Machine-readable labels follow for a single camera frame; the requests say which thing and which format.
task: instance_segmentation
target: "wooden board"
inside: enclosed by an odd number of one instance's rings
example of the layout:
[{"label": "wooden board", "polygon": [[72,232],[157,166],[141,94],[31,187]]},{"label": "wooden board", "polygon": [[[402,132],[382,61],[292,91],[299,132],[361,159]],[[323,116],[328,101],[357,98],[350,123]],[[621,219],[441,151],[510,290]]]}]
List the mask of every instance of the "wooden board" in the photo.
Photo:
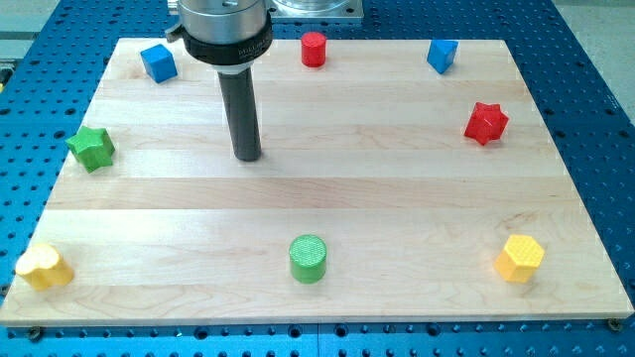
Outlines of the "wooden board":
[{"label": "wooden board", "polygon": [[[115,166],[68,158],[33,242],[76,271],[35,293],[16,279],[19,325],[427,321],[625,317],[633,311],[503,42],[461,41],[444,76],[428,41],[330,41],[323,68],[276,41],[253,66],[264,157],[231,154],[215,72],[169,45],[157,85],[121,40],[84,124],[106,127]],[[476,101],[511,118],[499,142],[462,136]],[[300,234],[327,273],[297,283]],[[511,233],[546,249],[530,283],[493,262]]]}]

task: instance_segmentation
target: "green block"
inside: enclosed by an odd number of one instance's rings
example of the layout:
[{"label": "green block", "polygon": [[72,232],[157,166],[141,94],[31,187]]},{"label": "green block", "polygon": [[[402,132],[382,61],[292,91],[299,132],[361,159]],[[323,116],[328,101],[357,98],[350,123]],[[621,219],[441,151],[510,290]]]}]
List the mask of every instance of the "green block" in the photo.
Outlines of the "green block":
[{"label": "green block", "polygon": [[115,147],[110,141],[106,129],[90,129],[82,126],[77,134],[66,140],[68,148],[89,173],[112,166],[112,154]]},{"label": "green block", "polygon": [[326,245],[313,234],[301,235],[289,248],[291,275],[303,284],[317,282],[326,273]]}]

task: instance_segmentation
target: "black rod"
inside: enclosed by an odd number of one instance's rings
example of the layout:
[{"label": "black rod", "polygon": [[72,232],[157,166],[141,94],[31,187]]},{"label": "black rod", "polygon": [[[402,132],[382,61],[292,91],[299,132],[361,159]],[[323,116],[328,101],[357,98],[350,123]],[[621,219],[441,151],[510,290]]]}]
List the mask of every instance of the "black rod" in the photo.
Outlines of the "black rod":
[{"label": "black rod", "polygon": [[260,158],[261,149],[251,68],[238,74],[219,72],[218,79],[234,155],[242,161],[256,161]]}]

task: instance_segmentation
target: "yellow block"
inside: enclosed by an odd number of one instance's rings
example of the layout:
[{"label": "yellow block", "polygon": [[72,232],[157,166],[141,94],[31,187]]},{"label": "yellow block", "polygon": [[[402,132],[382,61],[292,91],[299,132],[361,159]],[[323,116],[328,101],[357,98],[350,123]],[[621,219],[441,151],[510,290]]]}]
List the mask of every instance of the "yellow block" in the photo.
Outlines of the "yellow block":
[{"label": "yellow block", "polygon": [[543,261],[545,250],[527,235],[509,236],[494,268],[508,282],[527,283]]},{"label": "yellow block", "polygon": [[29,247],[16,264],[16,274],[33,289],[65,286],[74,277],[72,268],[54,247],[37,243]]}]

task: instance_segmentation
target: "blue cube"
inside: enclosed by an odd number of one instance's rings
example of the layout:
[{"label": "blue cube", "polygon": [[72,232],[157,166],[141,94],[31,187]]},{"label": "blue cube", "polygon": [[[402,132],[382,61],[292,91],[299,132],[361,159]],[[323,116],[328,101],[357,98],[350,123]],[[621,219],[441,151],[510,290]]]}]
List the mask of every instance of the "blue cube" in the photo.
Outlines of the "blue cube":
[{"label": "blue cube", "polygon": [[443,74],[453,63],[458,41],[432,40],[428,51],[428,63]]},{"label": "blue cube", "polygon": [[157,83],[168,80],[177,75],[175,59],[163,45],[156,45],[141,52],[143,67],[148,75]]}]

